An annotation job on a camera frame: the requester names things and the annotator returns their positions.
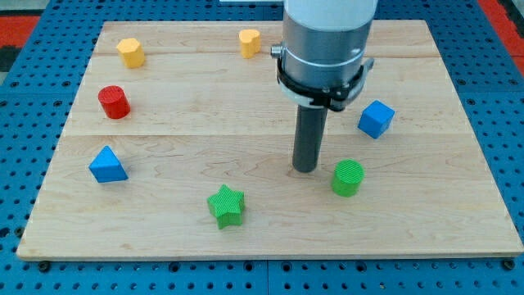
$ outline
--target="red object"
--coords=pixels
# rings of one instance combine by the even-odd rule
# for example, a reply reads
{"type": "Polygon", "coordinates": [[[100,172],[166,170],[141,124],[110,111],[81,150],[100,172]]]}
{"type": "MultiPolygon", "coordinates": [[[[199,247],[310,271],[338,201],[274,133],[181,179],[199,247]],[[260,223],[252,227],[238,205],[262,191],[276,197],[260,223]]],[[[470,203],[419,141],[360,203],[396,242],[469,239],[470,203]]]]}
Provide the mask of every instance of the red object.
{"type": "Polygon", "coordinates": [[[497,0],[478,0],[478,3],[521,74],[524,75],[524,39],[518,34],[515,23],[508,18],[506,9],[497,0]]]}
{"type": "Polygon", "coordinates": [[[40,16],[0,16],[0,47],[24,47],[40,16]]]}
{"type": "Polygon", "coordinates": [[[111,119],[123,118],[131,111],[124,90],[118,86],[107,86],[100,90],[98,101],[100,101],[106,115],[111,119]]]}

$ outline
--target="blue cube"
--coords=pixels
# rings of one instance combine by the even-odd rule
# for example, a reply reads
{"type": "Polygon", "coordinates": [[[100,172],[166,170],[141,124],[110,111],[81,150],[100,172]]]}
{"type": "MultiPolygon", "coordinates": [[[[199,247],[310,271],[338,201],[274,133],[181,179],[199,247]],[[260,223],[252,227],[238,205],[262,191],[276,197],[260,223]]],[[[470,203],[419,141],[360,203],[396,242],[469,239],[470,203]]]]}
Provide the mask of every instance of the blue cube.
{"type": "Polygon", "coordinates": [[[105,146],[93,160],[89,169],[99,183],[126,180],[124,168],[111,148],[105,146]]]}
{"type": "Polygon", "coordinates": [[[376,100],[362,112],[359,129],[377,139],[389,128],[394,114],[393,109],[376,100]]]}

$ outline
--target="red cylinder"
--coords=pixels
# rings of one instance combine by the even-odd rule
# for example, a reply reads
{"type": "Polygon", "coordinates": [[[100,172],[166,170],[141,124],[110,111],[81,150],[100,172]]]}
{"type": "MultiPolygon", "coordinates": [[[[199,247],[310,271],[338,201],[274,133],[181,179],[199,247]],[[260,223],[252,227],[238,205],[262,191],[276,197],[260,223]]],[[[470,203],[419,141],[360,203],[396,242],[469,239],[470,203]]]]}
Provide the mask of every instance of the red cylinder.
{"type": "Polygon", "coordinates": [[[98,93],[98,101],[104,108],[106,115],[111,119],[123,118],[131,111],[124,90],[118,86],[104,87],[98,93]]]}

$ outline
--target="toy block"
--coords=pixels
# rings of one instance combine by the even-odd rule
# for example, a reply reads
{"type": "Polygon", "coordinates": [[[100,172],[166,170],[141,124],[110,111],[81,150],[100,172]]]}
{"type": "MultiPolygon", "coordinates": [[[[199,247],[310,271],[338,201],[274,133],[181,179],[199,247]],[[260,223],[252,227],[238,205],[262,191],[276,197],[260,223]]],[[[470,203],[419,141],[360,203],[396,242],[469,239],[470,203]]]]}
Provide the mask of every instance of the toy block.
{"type": "Polygon", "coordinates": [[[351,197],[359,191],[364,179],[364,168],[351,159],[340,161],[335,167],[331,187],[341,197],[351,197]]]}
{"type": "Polygon", "coordinates": [[[142,66],[146,61],[142,45],[135,38],[122,39],[116,49],[124,65],[130,69],[142,66]]]}
{"type": "Polygon", "coordinates": [[[252,58],[260,51],[260,32],[256,29],[243,29],[238,34],[240,53],[244,58],[252,58]]]}
{"type": "Polygon", "coordinates": [[[109,146],[105,146],[95,157],[89,169],[99,183],[121,181],[128,178],[124,168],[109,146]]]}
{"type": "Polygon", "coordinates": [[[362,112],[359,129],[372,138],[379,138],[390,127],[395,111],[378,100],[362,112]]]}
{"type": "Polygon", "coordinates": [[[242,225],[244,192],[233,191],[223,184],[218,193],[207,198],[212,216],[216,217],[219,229],[228,225],[242,225]]]}
{"type": "Polygon", "coordinates": [[[123,118],[131,111],[124,90],[118,86],[104,87],[98,93],[98,101],[106,115],[111,119],[123,118]]]}

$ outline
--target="green cylinder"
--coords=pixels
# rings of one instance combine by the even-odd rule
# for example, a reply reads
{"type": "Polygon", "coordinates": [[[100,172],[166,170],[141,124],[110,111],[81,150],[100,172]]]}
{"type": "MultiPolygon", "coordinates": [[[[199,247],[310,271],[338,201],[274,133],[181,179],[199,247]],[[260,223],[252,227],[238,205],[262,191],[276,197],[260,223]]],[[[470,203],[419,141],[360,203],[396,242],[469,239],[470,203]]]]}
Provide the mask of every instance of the green cylinder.
{"type": "Polygon", "coordinates": [[[364,168],[354,160],[340,161],[333,173],[331,187],[341,197],[351,197],[359,191],[364,179],[364,168]]]}

